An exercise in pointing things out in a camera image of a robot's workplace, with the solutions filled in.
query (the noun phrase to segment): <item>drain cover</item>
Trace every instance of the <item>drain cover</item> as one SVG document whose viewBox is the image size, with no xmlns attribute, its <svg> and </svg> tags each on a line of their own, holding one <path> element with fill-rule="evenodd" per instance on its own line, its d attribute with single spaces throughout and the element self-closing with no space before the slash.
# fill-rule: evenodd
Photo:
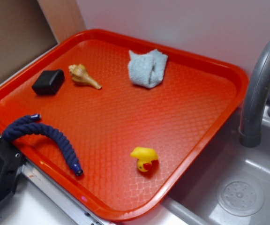
<svg viewBox="0 0 270 225">
<path fill-rule="evenodd" d="M 217 199 L 221 207 L 236 216 L 250 216 L 264 203 L 261 187 L 250 178 L 229 177 L 217 189 Z"/>
</svg>

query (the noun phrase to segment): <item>black eraser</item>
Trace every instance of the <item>black eraser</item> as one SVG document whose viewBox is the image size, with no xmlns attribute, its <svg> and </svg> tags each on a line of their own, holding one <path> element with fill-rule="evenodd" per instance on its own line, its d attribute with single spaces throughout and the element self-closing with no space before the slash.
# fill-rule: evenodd
<svg viewBox="0 0 270 225">
<path fill-rule="evenodd" d="M 38 95 L 54 95 L 64 82 L 64 72 L 61 69 L 45 70 L 32 85 Z"/>
</svg>

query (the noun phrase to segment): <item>yellow rubber duck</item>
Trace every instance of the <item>yellow rubber duck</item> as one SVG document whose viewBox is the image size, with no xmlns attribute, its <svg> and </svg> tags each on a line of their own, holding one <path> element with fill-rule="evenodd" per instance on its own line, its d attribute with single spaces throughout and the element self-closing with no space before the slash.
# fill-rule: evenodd
<svg viewBox="0 0 270 225">
<path fill-rule="evenodd" d="M 158 155 L 153 149 L 137 147 L 132 153 L 131 157 L 137 158 L 137 168 L 141 172 L 147 172 L 152 167 L 152 161 L 158 160 Z"/>
</svg>

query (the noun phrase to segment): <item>tray rim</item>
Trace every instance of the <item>tray rim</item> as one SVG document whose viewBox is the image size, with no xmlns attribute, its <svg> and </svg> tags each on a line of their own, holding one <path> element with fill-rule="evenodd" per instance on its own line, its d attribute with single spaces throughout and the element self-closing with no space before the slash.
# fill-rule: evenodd
<svg viewBox="0 0 270 225">
<path fill-rule="evenodd" d="M 93 30 L 86 30 L 79 32 L 72 37 L 68 38 L 55 48 L 53 48 L 50 52 L 40 57 L 35 62 L 31 63 L 28 67 L 20 71 L 18 74 L 16 74 L 14 77 L 6 81 L 3 85 L 0 86 L 0 91 L 3 90 L 3 94 L 1 95 L 0 92 L 0 100 L 3 99 L 7 93 L 10 93 L 10 91 L 13 90 L 14 87 L 17 87 L 18 83 L 22 83 L 22 80 L 26 81 L 29 78 L 31 78 L 35 71 L 38 71 L 38 69 L 47 66 L 51 61 L 53 61 L 55 58 L 57 58 L 61 53 L 68 51 L 71 47 L 77 45 L 78 43 L 88 40 L 88 39 L 97 39 L 105 41 L 103 38 L 107 36 L 107 43 L 115 43 L 117 40 L 120 40 L 119 46 L 125 46 L 128 47 L 130 43 L 132 43 L 132 49 L 134 50 L 140 50 L 141 52 L 148 52 L 155 48 L 163 52 L 164 54 L 169 55 L 169 60 L 172 60 L 177 63 L 181 63 L 184 65 L 184 63 L 191 67 L 196 68 L 198 67 L 199 63 L 205 63 L 207 65 L 207 69 L 203 70 L 208 73 L 213 73 L 217 68 L 219 68 L 222 71 L 228 71 L 232 72 L 232 76 L 224 75 L 225 73 L 222 73 L 222 77 L 227 78 L 232 83 L 234 83 L 237 94 L 236 97 L 233 99 L 233 101 L 225 108 L 225 110 L 221 113 L 221 115 L 218 117 L 217 121 L 215 121 L 215 124 L 213 124 L 209 130 L 206 132 L 206 134 L 202 137 L 202 141 L 199 141 L 198 144 L 191 150 L 191 152 L 188 154 L 188 156 L 182 161 L 180 166 L 171 174 L 171 176 L 165 181 L 165 183 L 161 186 L 161 188 L 156 192 L 156 194 L 147 201 L 143 206 L 138 207 L 133 210 L 127 210 L 127 211 L 117 211 L 113 210 L 107 205 L 105 205 L 103 202 L 97 202 L 97 198 L 95 196 L 87 195 L 86 198 L 87 202 L 82 201 L 82 204 L 90 208 L 94 213 L 96 213 L 98 216 L 102 218 L 106 218 L 113 221 L 124 221 L 124 220 L 131 220 L 136 217 L 139 217 L 151 209 L 155 208 L 160 202 L 163 200 L 163 198 L 166 196 L 166 194 L 169 192 L 169 190 L 174 186 L 174 184 L 177 182 L 178 178 L 186 171 L 186 169 L 191 165 L 191 163 L 194 161 L 194 159 L 202 152 L 203 148 L 207 145 L 207 143 L 213 138 L 213 136 L 218 132 L 218 130 L 221 128 L 221 126 L 225 123 L 225 121 L 229 118 L 229 116 L 235 111 L 235 109 L 240 105 L 242 102 L 245 91 L 248 85 L 248 78 L 245 74 L 245 72 L 233 65 L 226 62 L 222 62 L 219 60 L 211 59 L 208 57 L 204 57 L 198 54 L 185 52 L 182 50 L 170 48 L 164 45 L 155 44 L 152 42 L 140 40 L 133 37 L 124 36 L 121 34 L 100 30 L 100 29 L 93 29 Z M 2 124 L 0 121 L 0 133 L 5 128 L 5 124 Z M 16 146 L 19 146 L 21 144 L 24 144 L 21 141 L 14 141 L 14 144 Z M 40 162 L 39 157 L 35 157 L 32 159 L 32 162 L 35 163 L 37 166 L 39 166 L 40 169 L 44 170 L 45 173 L 47 173 L 49 176 L 57 178 L 55 179 L 60 185 L 63 182 L 67 182 L 69 180 L 72 183 L 75 183 L 75 181 L 70 178 L 68 175 L 63 175 L 59 171 L 55 169 L 51 169 L 46 165 L 38 165 Z M 84 193 L 82 193 L 79 189 L 72 189 L 65 188 L 69 193 L 71 193 L 75 198 L 80 200 L 80 196 L 83 196 Z"/>
</svg>

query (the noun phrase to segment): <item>brown cardboard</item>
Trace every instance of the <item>brown cardboard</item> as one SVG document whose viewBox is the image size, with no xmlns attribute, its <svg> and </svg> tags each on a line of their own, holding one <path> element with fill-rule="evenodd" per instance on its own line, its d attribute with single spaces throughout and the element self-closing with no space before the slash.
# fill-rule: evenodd
<svg viewBox="0 0 270 225">
<path fill-rule="evenodd" d="M 0 0 L 0 83 L 56 44 L 36 0 Z"/>
</svg>

